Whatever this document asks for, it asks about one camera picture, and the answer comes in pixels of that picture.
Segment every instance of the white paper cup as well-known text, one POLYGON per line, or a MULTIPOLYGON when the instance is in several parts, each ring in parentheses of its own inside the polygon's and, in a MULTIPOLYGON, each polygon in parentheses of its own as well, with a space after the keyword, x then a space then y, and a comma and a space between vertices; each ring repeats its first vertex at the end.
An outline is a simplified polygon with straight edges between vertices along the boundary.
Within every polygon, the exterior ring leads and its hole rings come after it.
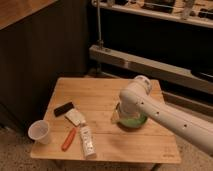
POLYGON ((45 120, 34 122, 28 129, 28 136, 42 144, 49 144, 51 142, 49 123, 45 120))

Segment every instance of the speckled floor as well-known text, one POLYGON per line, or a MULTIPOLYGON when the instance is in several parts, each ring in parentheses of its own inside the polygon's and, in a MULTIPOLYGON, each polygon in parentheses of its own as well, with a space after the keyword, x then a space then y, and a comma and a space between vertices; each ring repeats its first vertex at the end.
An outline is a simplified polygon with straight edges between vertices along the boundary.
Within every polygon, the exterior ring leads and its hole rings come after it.
MULTIPOLYGON (((59 169, 50 160, 35 160, 29 156, 32 141, 11 130, 0 129, 0 171, 142 171, 142 164, 66 161, 59 169)), ((163 164, 159 171, 212 171, 213 158, 176 136, 181 164, 163 164)))

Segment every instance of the green object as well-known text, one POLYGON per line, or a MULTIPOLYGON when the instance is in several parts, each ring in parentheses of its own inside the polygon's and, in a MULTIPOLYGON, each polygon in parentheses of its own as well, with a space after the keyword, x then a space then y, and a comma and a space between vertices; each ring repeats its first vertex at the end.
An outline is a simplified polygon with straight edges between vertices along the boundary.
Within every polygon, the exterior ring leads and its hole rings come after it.
POLYGON ((120 118, 118 123, 128 128, 139 128, 147 121, 147 117, 140 114, 138 118, 120 118))

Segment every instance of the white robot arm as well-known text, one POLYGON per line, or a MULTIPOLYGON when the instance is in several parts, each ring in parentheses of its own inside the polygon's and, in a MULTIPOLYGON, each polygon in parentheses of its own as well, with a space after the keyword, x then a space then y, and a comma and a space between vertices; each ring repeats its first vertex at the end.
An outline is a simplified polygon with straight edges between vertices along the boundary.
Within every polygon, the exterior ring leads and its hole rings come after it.
POLYGON ((213 156, 213 124, 158 102, 149 96, 151 82, 137 76, 120 92, 119 112, 140 112, 213 156))

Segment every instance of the dark wall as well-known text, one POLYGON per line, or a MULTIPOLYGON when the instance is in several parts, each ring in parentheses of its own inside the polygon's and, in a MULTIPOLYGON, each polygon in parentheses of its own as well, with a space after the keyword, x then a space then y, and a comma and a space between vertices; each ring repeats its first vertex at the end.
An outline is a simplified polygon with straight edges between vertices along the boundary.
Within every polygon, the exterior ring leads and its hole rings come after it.
POLYGON ((26 130, 42 118, 58 77, 86 72, 88 2, 60 0, 0 30, 0 123, 26 130))

